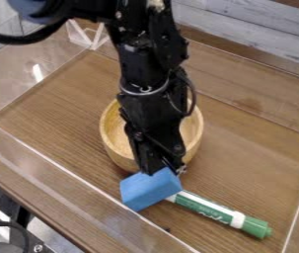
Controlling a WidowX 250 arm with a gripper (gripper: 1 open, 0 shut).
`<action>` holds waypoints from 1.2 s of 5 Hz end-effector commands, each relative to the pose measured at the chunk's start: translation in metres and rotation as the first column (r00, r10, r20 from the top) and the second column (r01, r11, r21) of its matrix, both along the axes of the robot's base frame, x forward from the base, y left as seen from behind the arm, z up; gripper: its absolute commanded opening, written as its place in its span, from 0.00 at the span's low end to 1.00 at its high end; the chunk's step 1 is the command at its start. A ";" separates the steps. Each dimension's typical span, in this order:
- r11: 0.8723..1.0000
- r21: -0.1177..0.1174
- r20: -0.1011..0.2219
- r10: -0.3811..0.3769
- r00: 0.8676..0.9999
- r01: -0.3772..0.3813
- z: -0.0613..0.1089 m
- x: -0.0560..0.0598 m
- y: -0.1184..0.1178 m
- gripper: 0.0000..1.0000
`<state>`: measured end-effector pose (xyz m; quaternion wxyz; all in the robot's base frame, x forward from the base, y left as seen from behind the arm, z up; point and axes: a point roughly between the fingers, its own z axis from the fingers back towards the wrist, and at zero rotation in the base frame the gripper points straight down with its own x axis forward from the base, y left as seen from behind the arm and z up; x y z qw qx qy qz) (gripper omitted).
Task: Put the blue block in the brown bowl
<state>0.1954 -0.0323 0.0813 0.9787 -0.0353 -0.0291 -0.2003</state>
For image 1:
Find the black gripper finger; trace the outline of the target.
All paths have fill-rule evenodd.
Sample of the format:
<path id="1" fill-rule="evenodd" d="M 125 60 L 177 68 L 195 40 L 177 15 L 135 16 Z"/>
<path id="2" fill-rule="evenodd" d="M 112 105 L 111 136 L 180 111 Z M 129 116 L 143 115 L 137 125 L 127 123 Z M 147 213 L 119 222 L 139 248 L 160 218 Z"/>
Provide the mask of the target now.
<path id="1" fill-rule="evenodd" d="M 176 176 L 180 176 L 185 173 L 187 166 L 180 157 L 165 155 L 161 157 L 161 162 Z"/>
<path id="2" fill-rule="evenodd" d="M 157 142 L 143 132 L 132 134 L 132 151 L 140 171 L 149 176 L 164 167 Z"/>

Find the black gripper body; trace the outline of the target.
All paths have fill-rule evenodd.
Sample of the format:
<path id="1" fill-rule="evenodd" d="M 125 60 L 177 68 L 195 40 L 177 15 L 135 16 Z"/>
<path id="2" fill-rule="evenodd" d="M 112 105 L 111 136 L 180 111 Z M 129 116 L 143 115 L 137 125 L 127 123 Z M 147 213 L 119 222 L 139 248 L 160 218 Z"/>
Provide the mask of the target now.
<path id="1" fill-rule="evenodd" d="M 145 94 L 121 90 L 117 102 L 131 149 L 132 134 L 139 131 L 157 142 L 161 157 L 168 155 L 183 159 L 185 146 L 179 127 L 188 116 L 187 89 L 172 88 Z"/>

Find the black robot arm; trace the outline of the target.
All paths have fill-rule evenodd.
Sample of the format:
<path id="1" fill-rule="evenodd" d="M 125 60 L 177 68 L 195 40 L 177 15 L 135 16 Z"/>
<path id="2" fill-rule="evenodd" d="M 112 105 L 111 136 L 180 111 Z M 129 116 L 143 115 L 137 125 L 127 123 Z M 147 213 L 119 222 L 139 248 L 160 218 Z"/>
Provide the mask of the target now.
<path id="1" fill-rule="evenodd" d="M 49 26 L 72 18 L 101 23 L 120 63 L 119 114 L 135 161 L 151 175 L 184 168 L 180 124 L 195 109 L 181 68 L 188 41 L 177 30 L 171 0 L 8 0 L 25 20 Z"/>

